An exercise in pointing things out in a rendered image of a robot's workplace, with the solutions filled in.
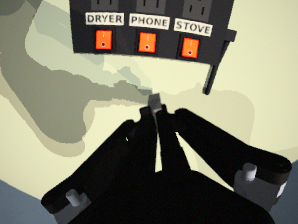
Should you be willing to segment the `black power strip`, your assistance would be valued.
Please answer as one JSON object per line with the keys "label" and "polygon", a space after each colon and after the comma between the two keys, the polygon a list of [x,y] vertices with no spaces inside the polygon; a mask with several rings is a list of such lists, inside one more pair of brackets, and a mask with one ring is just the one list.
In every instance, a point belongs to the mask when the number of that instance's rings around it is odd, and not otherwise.
{"label": "black power strip", "polygon": [[213,65],[205,90],[209,95],[237,34],[227,29],[233,4],[234,0],[69,0],[73,51]]}

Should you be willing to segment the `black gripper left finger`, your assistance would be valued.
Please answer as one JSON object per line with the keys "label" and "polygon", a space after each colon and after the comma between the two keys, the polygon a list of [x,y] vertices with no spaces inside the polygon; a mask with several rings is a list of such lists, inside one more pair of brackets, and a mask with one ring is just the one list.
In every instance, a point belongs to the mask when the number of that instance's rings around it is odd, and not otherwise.
{"label": "black gripper left finger", "polygon": [[108,188],[95,224],[133,224],[142,172],[156,169],[154,94],[139,112],[139,121],[124,121],[72,175],[44,194],[41,204],[57,224],[68,224]]}

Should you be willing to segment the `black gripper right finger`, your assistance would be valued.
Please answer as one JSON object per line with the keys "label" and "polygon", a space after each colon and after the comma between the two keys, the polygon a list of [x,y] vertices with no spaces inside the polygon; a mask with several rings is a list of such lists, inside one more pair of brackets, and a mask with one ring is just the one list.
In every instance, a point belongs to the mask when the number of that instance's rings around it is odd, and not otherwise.
{"label": "black gripper right finger", "polygon": [[186,108],[168,113],[160,93],[154,113],[171,224],[205,222],[205,203],[176,132],[235,193],[268,213],[278,202],[292,169],[286,157],[247,145]]}

